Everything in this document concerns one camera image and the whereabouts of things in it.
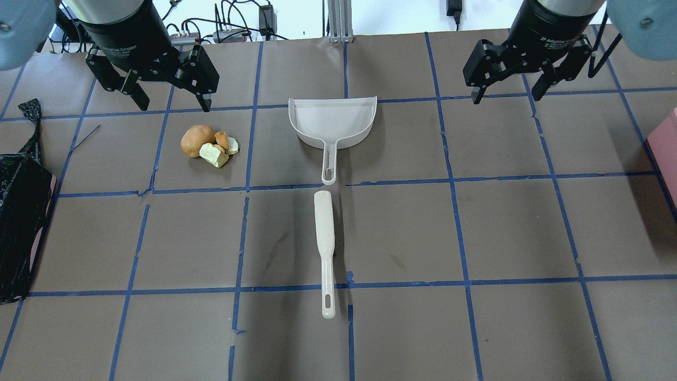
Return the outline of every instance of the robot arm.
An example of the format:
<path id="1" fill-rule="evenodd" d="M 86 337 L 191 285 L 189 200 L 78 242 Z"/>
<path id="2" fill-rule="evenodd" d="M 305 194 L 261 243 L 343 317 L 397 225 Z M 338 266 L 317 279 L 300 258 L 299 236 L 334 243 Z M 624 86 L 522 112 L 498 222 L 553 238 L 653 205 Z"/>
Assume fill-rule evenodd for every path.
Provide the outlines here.
<path id="1" fill-rule="evenodd" d="M 524 0 L 508 39 L 501 45 L 480 40 L 463 68 L 466 85 L 473 87 L 473 103 L 481 101 L 487 87 L 513 74 L 543 72 L 531 89 L 534 100 L 540 100 L 559 81 L 574 80 L 593 52 L 583 30 L 603 3 Z M 674 0 L 609 0 L 607 12 L 638 56 L 651 60 L 677 58 Z"/>
<path id="2" fill-rule="evenodd" d="M 210 110 L 219 73 L 202 46 L 179 52 L 171 45 L 152 0 L 70 0 L 68 4 L 95 42 L 85 60 L 106 91 L 120 91 L 146 110 L 149 99 L 138 82 L 169 82 L 195 94 L 204 112 Z M 38 28 L 32 25 L 36 12 L 44 15 Z M 51 1 L 45 6 L 42 1 L 2 0 L 0 15 L 8 14 L 9 23 L 0 22 L 18 32 L 0 36 L 0 49 L 3 56 L 23 55 L 0 61 L 0 69 L 20 66 L 30 58 L 32 48 L 44 40 L 54 23 L 56 8 Z M 32 29 L 36 29 L 29 35 L 33 41 L 26 41 L 21 33 Z M 124 77 L 114 65 L 126 73 Z"/>

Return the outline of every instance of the brown potato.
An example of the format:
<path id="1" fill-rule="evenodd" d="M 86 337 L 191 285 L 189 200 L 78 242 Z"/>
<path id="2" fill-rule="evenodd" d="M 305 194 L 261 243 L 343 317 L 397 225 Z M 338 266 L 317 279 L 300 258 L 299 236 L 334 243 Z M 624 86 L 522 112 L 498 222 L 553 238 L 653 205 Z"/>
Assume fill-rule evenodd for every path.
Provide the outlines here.
<path id="1" fill-rule="evenodd" d="M 204 143 L 214 143 L 214 130 L 208 125 L 198 124 L 189 128 L 181 138 L 181 150 L 188 157 L 200 156 L 200 147 Z"/>

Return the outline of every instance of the potato piece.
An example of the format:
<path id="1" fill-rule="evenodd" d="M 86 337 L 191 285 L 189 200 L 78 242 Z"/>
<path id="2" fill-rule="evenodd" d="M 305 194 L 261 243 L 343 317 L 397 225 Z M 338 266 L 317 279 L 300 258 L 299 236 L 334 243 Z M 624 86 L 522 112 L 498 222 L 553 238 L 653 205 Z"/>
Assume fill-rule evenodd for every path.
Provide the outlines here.
<path id="1" fill-rule="evenodd" d="M 223 152 L 223 147 L 211 143 L 204 143 L 200 147 L 200 157 L 216 168 L 221 168 L 229 159 L 228 155 Z"/>
<path id="2" fill-rule="evenodd" d="M 181 151 L 188 157 L 200 156 L 200 148 L 204 143 L 214 143 L 214 130 L 208 125 L 194 125 L 181 138 Z"/>
<path id="3" fill-rule="evenodd" d="M 229 155 L 235 155 L 238 152 L 240 152 L 240 145 L 238 144 L 238 141 L 235 140 L 235 138 L 228 136 L 228 147 L 225 148 L 225 153 Z"/>
<path id="4" fill-rule="evenodd" d="M 225 132 L 219 131 L 214 134 L 214 137 L 216 138 L 216 143 L 219 143 L 219 146 L 222 146 L 226 150 L 230 147 L 228 144 L 228 135 L 226 135 Z"/>

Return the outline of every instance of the power adapter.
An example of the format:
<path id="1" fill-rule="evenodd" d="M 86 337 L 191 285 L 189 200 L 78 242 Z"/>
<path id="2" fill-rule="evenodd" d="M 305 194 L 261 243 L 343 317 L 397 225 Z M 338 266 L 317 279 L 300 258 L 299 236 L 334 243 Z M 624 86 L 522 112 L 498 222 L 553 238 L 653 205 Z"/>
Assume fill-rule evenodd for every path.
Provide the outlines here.
<path id="1" fill-rule="evenodd" d="M 456 30 L 461 23 L 461 12 L 463 12 L 463 0 L 447 0 L 447 16 L 454 18 Z"/>
<path id="2" fill-rule="evenodd" d="M 259 7 L 259 31 L 266 40 L 270 40 L 270 36 L 275 34 L 278 28 L 278 21 L 275 16 L 275 11 L 272 5 L 263 5 Z"/>

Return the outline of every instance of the cut potato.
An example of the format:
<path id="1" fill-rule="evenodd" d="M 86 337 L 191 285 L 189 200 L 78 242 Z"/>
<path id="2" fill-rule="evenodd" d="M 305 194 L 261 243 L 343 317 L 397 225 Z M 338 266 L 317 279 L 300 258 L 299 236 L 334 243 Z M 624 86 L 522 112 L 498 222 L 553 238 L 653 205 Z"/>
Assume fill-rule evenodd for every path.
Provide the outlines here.
<path id="1" fill-rule="evenodd" d="M 240 152 L 240 145 L 238 144 L 238 141 L 235 140 L 235 138 L 231 138 L 230 136 L 228 138 L 228 147 L 225 148 L 225 153 L 229 155 L 235 155 L 236 153 Z"/>
<path id="2" fill-rule="evenodd" d="M 229 148 L 228 135 L 226 135 L 225 132 L 219 131 L 216 134 L 214 134 L 214 137 L 216 138 L 216 143 L 219 143 L 220 146 L 222 146 L 225 149 Z"/>
<path id="3" fill-rule="evenodd" d="M 228 155 L 224 153 L 223 147 L 211 143 L 205 143 L 200 147 L 200 157 L 216 168 L 221 168 L 229 159 Z"/>

